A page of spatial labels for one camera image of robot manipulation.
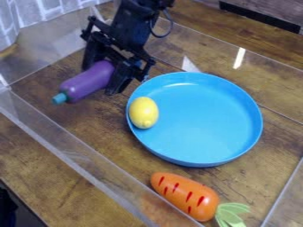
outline toy lemon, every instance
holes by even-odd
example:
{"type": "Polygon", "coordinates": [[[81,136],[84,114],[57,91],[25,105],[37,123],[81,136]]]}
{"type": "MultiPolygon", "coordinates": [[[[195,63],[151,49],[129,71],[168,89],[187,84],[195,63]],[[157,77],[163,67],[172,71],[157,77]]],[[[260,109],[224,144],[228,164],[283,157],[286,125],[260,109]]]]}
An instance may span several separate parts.
{"type": "Polygon", "coordinates": [[[136,98],[129,105],[128,114],[132,124],[140,129],[148,129],[159,118],[155,101],[148,97],[136,98]]]}

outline plate rim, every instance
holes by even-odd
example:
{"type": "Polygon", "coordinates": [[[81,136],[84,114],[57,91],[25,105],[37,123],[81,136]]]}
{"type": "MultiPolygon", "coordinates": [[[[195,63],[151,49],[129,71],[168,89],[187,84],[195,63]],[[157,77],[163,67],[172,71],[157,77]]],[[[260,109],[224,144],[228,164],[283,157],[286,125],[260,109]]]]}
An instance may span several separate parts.
{"type": "Polygon", "coordinates": [[[213,74],[207,74],[207,73],[197,73],[197,72],[172,72],[172,73],[168,73],[168,74],[161,74],[161,75],[157,75],[155,77],[152,77],[145,83],[143,83],[136,89],[135,91],[131,93],[131,96],[128,98],[128,103],[127,103],[127,106],[125,106],[125,116],[127,116],[127,122],[128,122],[128,126],[131,128],[131,133],[132,135],[136,137],[136,139],[139,140],[139,142],[143,144],[143,146],[148,149],[148,151],[156,155],[157,157],[160,157],[163,160],[176,164],[176,165],[181,165],[181,166],[185,166],[185,167],[193,167],[193,168],[205,168],[205,167],[213,167],[213,166],[219,166],[219,165],[223,165],[225,164],[227,162],[232,161],[232,160],[236,160],[240,156],[243,156],[251,149],[252,147],[256,145],[258,141],[259,141],[259,138],[262,137],[262,133],[263,133],[263,127],[264,127],[264,123],[263,123],[263,114],[262,114],[262,111],[260,111],[260,108],[258,106],[258,103],[255,102],[255,100],[252,99],[251,95],[247,93],[247,91],[240,87],[237,86],[233,82],[225,80],[225,78],[217,76],[217,75],[213,75],[213,74]],[[156,81],[156,80],[161,80],[163,77],[167,77],[167,76],[173,76],[175,74],[191,74],[191,75],[203,75],[203,76],[208,76],[208,77],[212,77],[215,78],[216,80],[219,81],[223,81],[223,82],[227,82],[228,84],[231,84],[236,89],[239,89],[241,91],[241,93],[245,95],[245,97],[249,99],[252,105],[253,105],[253,108],[256,110],[256,113],[258,113],[258,118],[259,118],[259,131],[256,133],[256,138],[253,139],[253,143],[251,143],[251,145],[247,147],[247,149],[244,149],[241,152],[239,152],[237,155],[235,155],[232,158],[227,158],[221,161],[215,161],[215,162],[209,162],[209,163],[201,163],[201,162],[188,162],[188,161],[184,161],[184,160],[176,160],[173,159],[172,157],[168,157],[165,155],[163,155],[161,153],[157,153],[156,151],[153,151],[140,140],[140,138],[137,137],[137,133],[133,131],[133,124],[131,122],[131,119],[129,119],[129,115],[128,115],[128,109],[129,109],[129,105],[131,105],[131,101],[139,97],[136,95],[136,91],[139,89],[141,89],[143,86],[147,86],[145,84],[149,84],[151,82],[156,81]]]}

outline cable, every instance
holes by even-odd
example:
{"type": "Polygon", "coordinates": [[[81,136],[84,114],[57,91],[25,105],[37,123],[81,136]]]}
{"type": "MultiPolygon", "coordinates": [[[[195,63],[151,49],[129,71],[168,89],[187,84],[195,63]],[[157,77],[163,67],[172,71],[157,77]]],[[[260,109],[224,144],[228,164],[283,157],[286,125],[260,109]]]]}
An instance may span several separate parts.
{"type": "Polygon", "coordinates": [[[155,34],[155,32],[152,31],[152,20],[149,20],[149,29],[151,29],[151,34],[156,37],[156,38],[164,38],[171,32],[172,32],[172,26],[173,26],[173,21],[172,21],[172,17],[168,13],[167,10],[163,10],[163,14],[165,16],[165,19],[169,21],[169,28],[168,31],[163,34],[163,35],[157,35],[155,34]]]}

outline toy carrot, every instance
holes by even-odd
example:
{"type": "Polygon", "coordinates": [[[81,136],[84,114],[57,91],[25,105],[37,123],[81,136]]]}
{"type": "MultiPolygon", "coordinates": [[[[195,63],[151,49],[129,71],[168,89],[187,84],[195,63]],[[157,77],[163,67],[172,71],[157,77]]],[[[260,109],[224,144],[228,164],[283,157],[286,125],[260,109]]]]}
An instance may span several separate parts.
{"type": "Polygon", "coordinates": [[[220,227],[245,226],[237,214],[248,212],[248,206],[239,203],[219,205],[219,196],[205,185],[183,176],[159,172],[151,176],[151,186],[199,222],[215,217],[220,227]]]}

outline orange carrot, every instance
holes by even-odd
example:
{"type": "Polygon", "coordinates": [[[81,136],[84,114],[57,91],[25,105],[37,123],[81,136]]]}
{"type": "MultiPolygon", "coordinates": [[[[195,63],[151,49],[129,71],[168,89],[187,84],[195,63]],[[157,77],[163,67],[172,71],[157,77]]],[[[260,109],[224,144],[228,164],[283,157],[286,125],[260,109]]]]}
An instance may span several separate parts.
{"type": "Polygon", "coordinates": [[[209,187],[171,173],[152,174],[151,185],[155,191],[199,222],[207,222],[213,218],[219,196],[209,187]]]}

